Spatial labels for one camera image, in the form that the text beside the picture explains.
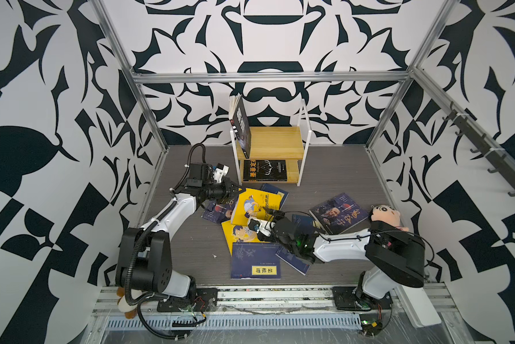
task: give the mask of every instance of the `vent grille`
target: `vent grille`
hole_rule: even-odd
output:
[[[189,324],[192,316],[150,315],[146,317],[151,327],[171,330],[171,323]],[[111,331],[144,329],[138,319],[127,320],[122,316],[111,316],[108,321]],[[260,314],[260,315],[209,315],[201,330],[277,330],[277,329],[354,329],[360,330],[358,314]],[[174,330],[194,329],[175,327]]]

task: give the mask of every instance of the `black and white patterned wall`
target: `black and white patterned wall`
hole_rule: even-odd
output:
[[[0,1],[0,343],[67,343],[160,148],[85,0]]]
[[[427,73],[515,158],[515,0],[462,0]],[[413,83],[373,148],[405,224],[476,340],[515,343],[515,197]]]
[[[105,0],[138,73],[398,71],[441,0]],[[228,96],[252,126],[295,125],[301,100],[313,143],[368,140],[395,82],[146,85],[169,144],[230,142]]]

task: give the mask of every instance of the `blue book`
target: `blue book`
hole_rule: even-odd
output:
[[[233,243],[230,278],[280,279],[281,261],[276,256],[278,248],[278,244],[272,243]]]
[[[314,218],[299,214],[292,214],[292,223],[298,232],[301,231],[304,234],[313,234],[320,227]]]
[[[284,204],[284,201],[286,201],[286,198],[288,197],[288,191],[284,191],[283,189],[279,189],[276,186],[268,183],[262,184],[260,190],[282,196],[280,207],[280,209],[282,209],[282,204]]]
[[[224,204],[217,204],[215,201],[211,200],[206,210],[202,213],[202,218],[215,222],[216,224],[230,221],[235,205],[236,201],[234,199]]]
[[[297,233],[313,234],[316,231],[316,226],[314,226],[315,222],[310,216],[293,214],[292,222],[297,228]],[[296,257],[284,247],[280,247],[278,249],[277,256],[299,271],[302,275],[305,275],[307,271],[309,271],[309,267],[311,267],[311,265]]]
[[[309,210],[328,234],[340,234],[368,218],[368,212],[347,194],[339,194]]]

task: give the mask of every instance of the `floor surface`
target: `floor surface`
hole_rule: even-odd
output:
[[[185,171],[190,146],[171,146],[165,158],[164,169],[147,216],[157,214],[171,200],[169,188],[175,186]],[[200,162],[200,148],[192,161]],[[207,147],[206,161],[231,167],[228,176],[236,180],[233,149],[231,146]],[[244,184],[258,188],[261,184]],[[289,192],[282,210],[308,212],[309,208],[332,196],[345,192],[360,206],[386,204],[387,198],[375,174],[365,148],[358,145],[309,147],[301,186],[277,184]],[[204,220],[200,208],[190,216],[171,241],[173,269],[194,276],[199,285],[258,285],[258,284],[339,284],[357,283],[359,274],[373,264],[364,260],[337,260],[314,264],[307,275],[302,275],[281,261],[281,279],[230,279],[230,254],[219,224]],[[349,231],[367,228],[367,220]]]

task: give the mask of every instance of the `book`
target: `book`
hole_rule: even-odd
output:
[[[233,127],[234,134],[238,140],[244,156],[250,158],[250,148],[252,144],[252,134],[250,132],[250,124],[244,108],[244,102],[241,95],[231,96],[229,98],[229,121]]]
[[[284,260],[288,265],[296,269],[302,275],[306,275],[311,265],[303,262],[301,259],[296,257],[294,254],[288,252],[284,247],[280,247],[276,253],[277,257]]]
[[[278,247],[278,244],[271,243],[234,243],[230,278],[280,279],[281,261],[276,255]]]
[[[223,234],[225,234],[226,244],[229,247],[229,252],[233,255],[233,243],[260,243],[257,239],[257,232],[250,230],[248,226],[240,226],[238,224],[231,224],[230,221],[225,221],[221,224]]]
[[[313,234],[320,224],[311,216],[292,214],[292,222],[295,227],[304,234]]]
[[[313,234],[318,227],[318,224],[312,217],[305,215],[293,214],[292,222],[296,226],[296,235],[299,233]],[[307,271],[309,271],[309,267],[311,266],[282,246],[278,249],[277,256],[304,276],[307,274]]]
[[[212,221],[216,224],[221,224],[225,221],[230,221],[233,215],[233,209],[236,205],[235,200],[231,200],[227,203],[218,204],[214,200],[210,200],[206,210],[202,213],[202,218]]]
[[[264,207],[279,210],[281,201],[282,196],[280,195],[247,188],[238,196],[230,223],[247,226],[250,216],[260,220],[268,220],[271,215],[265,213]]]
[[[280,209],[282,209],[282,204],[284,204],[284,201],[286,201],[286,198],[288,197],[288,191],[284,191],[283,189],[277,188],[273,184],[263,183],[261,184],[261,188],[259,188],[261,191],[270,192],[272,194],[277,194],[282,196]]]
[[[285,182],[286,160],[244,160],[244,182]]]
[[[345,193],[320,203],[309,212],[331,235],[342,233],[368,218],[368,213]]]

